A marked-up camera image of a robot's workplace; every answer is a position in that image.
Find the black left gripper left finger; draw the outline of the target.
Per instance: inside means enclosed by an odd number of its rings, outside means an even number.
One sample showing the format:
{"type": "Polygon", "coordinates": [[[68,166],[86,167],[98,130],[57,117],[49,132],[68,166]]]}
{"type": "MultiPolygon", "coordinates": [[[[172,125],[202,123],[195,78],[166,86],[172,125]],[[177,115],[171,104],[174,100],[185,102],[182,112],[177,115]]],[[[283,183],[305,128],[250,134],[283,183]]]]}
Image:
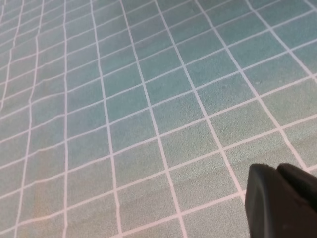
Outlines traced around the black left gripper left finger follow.
{"type": "Polygon", "coordinates": [[[317,236],[317,206],[299,196],[269,165],[250,165],[245,211],[252,238],[317,236]]]}

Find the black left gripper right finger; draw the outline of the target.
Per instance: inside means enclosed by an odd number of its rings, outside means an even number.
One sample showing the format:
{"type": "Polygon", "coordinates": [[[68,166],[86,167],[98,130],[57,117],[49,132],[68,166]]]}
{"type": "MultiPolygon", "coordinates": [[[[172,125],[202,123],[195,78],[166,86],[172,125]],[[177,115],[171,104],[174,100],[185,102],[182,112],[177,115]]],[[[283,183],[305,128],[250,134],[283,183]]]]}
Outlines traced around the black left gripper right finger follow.
{"type": "Polygon", "coordinates": [[[311,206],[317,205],[316,177],[289,163],[279,164],[277,170],[299,196],[311,206]]]}

